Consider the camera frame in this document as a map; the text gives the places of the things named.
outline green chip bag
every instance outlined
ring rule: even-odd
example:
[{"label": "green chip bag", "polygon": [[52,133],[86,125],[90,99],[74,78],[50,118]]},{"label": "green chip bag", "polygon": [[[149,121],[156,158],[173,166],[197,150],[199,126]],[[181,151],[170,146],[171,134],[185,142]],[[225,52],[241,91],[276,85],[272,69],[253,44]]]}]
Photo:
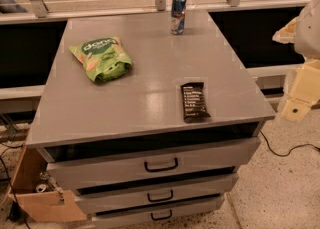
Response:
[{"label": "green chip bag", "polygon": [[70,51],[83,64],[87,76],[95,82],[113,80],[125,74],[131,59],[124,51],[120,38],[102,38],[70,46]]}]

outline soda can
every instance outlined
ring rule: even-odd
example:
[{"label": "soda can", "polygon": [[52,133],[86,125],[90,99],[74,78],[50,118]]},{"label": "soda can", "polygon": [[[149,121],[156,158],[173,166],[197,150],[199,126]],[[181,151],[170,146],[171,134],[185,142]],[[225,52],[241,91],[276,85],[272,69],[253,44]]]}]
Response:
[{"label": "soda can", "polygon": [[171,33],[183,34],[187,0],[172,0]]}]

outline brown box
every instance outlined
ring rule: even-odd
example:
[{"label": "brown box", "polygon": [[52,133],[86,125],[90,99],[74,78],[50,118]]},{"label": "brown box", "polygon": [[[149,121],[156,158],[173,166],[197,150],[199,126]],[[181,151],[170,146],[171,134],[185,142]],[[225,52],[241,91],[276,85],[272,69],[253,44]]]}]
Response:
[{"label": "brown box", "polygon": [[[87,216],[74,202],[70,190],[63,191],[64,202],[56,191],[35,193],[39,173],[46,168],[46,161],[35,149],[23,147],[11,179],[21,208],[37,222],[71,222],[87,220]],[[12,190],[8,197],[15,201]]]}]

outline drawer handle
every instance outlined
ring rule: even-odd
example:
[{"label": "drawer handle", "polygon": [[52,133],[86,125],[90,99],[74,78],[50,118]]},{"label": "drawer handle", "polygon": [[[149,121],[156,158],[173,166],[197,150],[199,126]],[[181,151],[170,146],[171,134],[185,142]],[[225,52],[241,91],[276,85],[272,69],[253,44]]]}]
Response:
[{"label": "drawer handle", "polygon": [[150,197],[150,194],[148,193],[148,201],[149,202],[159,202],[159,201],[168,201],[171,200],[173,198],[173,191],[170,190],[170,196],[166,197],[166,198],[162,198],[162,199],[157,199],[157,200],[152,200]]},{"label": "drawer handle", "polygon": [[172,210],[171,210],[171,209],[169,210],[169,215],[166,216],[166,217],[154,217],[154,216],[153,216],[153,213],[151,213],[151,219],[152,219],[153,221],[164,220],[164,219],[168,219],[168,218],[171,218],[171,217],[172,217]]},{"label": "drawer handle", "polygon": [[163,171],[173,170],[173,169],[177,168],[178,165],[179,165],[178,164],[178,159],[174,158],[174,165],[172,167],[162,168],[162,169],[149,169],[148,168],[148,162],[145,162],[144,163],[144,168],[146,169],[147,172],[154,173],[154,172],[163,172]]}]

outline black snack packet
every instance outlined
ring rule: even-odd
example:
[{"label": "black snack packet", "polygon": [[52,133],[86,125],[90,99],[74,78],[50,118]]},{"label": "black snack packet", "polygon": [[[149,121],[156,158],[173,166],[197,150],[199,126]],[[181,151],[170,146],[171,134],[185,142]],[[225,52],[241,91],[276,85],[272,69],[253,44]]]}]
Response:
[{"label": "black snack packet", "polygon": [[203,82],[189,82],[180,86],[183,98],[184,121],[187,123],[211,117],[207,112],[204,101],[203,85]]}]

